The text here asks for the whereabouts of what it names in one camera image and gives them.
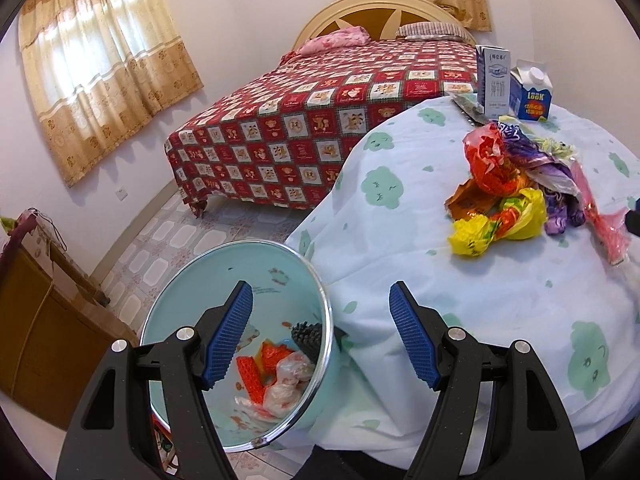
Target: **metal rim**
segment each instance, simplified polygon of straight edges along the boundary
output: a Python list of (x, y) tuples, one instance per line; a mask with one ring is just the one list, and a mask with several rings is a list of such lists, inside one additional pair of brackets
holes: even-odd
[[(298, 405), (293, 410), (293, 412), (291, 412), (287, 418), (285, 418), (280, 424), (275, 426), (271, 431), (269, 431), (268, 433), (264, 434), (261, 437), (257, 437), (253, 439), (251, 442), (247, 444), (241, 444), (239, 446), (228, 446), (228, 447), (223, 446), (223, 449), (227, 453), (251, 451), (252, 449), (260, 449), (261, 447), (268, 446), (271, 442), (275, 441), (278, 437), (282, 436), (284, 433), (289, 431), (293, 427), (293, 425), (298, 420), (300, 420), (300, 417), (303, 415), (303, 413), (305, 413), (306, 409), (311, 404), (311, 401), (316, 396), (316, 393), (318, 392), (320, 385), (322, 384), (322, 380), (324, 379), (324, 375), (329, 366), (329, 359), (331, 358), (332, 342), (334, 339), (334, 330), (333, 330), (334, 314), (331, 308), (331, 303), (329, 302), (329, 297), (326, 293), (326, 290), (324, 289), (324, 285), (322, 284), (322, 281), (320, 280), (318, 273), (313, 268), (311, 263), (306, 258), (304, 258), (300, 254), (298, 254), (296, 251), (291, 249), (290, 247), (287, 247), (286, 245), (278, 242), (272, 242), (270, 240), (238, 240), (235, 242), (222, 244), (218, 247), (214, 247), (213, 249), (210, 249), (209, 251), (202, 253), (200, 256), (196, 256), (193, 260), (191, 260), (188, 264), (186, 264), (183, 268), (181, 268), (177, 272), (177, 274), (174, 277), (172, 277), (171, 280), (169, 280), (169, 283), (167, 283), (162, 289), (162, 291), (160, 292), (160, 294), (158, 294), (158, 297), (154, 300), (153, 305), (149, 309), (148, 314), (146, 314), (145, 322), (143, 323), (142, 330), (140, 331), (140, 343), (143, 344), (143, 341), (145, 338), (146, 324), (148, 323), (149, 318), (151, 317), (151, 313), (153, 312), (156, 306), (156, 303), (158, 302), (158, 300), (160, 299), (164, 291), (167, 290), (167, 288), (174, 282), (174, 280), (178, 276), (180, 276), (180, 274), (184, 270), (186, 270), (187, 267), (193, 265), (199, 259), (203, 258), (204, 256), (207, 256), (209, 253), (212, 253), (213, 251), (218, 251), (233, 245), (239, 245), (239, 244), (270, 245), (270, 246), (279, 248), (281, 250), (284, 250), (289, 254), (292, 254), (304, 264), (304, 266), (306, 267), (306, 270), (308, 270), (308, 272), (311, 274), (311, 277), (316, 282), (316, 286), (318, 287), (318, 291), (322, 299), (322, 352), (320, 354), (321, 355), (320, 360), (316, 364), (316, 370), (314, 371), (314, 374), (311, 377), (311, 380), (309, 381), (309, 386), (306, 388), (305, 393), (302, 395), (302, 398), (298, 402)], [(169, 427), (169, 424), (167, 423), (167, 421), (165, 421), (159, 415), (158, 411), (155, 409), (153, 405), (151, 405), (151, 410), (153, 414), (156, 416), (156, 418), (158, 419), (158, 421), (160, 422), (160, 424), (167, 431), (171, 431), (171, 428)]]

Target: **juice carton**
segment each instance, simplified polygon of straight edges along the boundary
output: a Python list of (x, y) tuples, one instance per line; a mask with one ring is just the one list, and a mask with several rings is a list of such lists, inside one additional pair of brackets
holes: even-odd
[(497, 46), (476, 45), (478, 111), (488, 119), (509, 113), (511, 54)]
[(519, 59), (511, 70), (509, 105), (514, 115), (526, 121), (548, 119), (553, 89), (546, 65)]

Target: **screw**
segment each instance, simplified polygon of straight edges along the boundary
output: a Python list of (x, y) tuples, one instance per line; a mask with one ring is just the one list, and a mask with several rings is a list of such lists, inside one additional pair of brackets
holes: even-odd
[(461, 328), (450, 328), (449, 337), (452, 338), (453, 341), (462, 341), (466, 337), (466, 332)]
[(521, 354), (528, 354), (531, 346), (526, 341), (516, 341), (515, 348)]
[(195, 330), (193, 328), (191, 328), (190, 326), (185, 326), (185, 327), (181, 328), (180, 330), (178, 330), (178, 332), (176, 333), (175, 336), (180, 341), (187, 341), (187, 340), (191, 339), (194, 335), (195, 335)]
[(111, 345), (111, 350), (114, 352), (122, 352), (127, 347), (127, 342), (124, 339), (118, 339)]

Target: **wooden cabinet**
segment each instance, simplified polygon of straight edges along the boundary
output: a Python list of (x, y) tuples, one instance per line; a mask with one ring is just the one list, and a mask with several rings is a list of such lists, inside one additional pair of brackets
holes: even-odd
[(24, 248), (0, 286), (0, 331), (0, 388), (64, 430), (111, 343), (138, 343), (104, 307), (65, 297)]

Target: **headboard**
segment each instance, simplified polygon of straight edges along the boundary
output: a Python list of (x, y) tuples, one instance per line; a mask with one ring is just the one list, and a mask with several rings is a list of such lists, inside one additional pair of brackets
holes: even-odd
[(306, 40), (341, 28), (363, 26), (372, 40), (392, 40), (398, 27), (415, 22), (462, 24), (446, 10), (426, 0), (337, 0), (318, 12), (302, 29), (293, 50)]

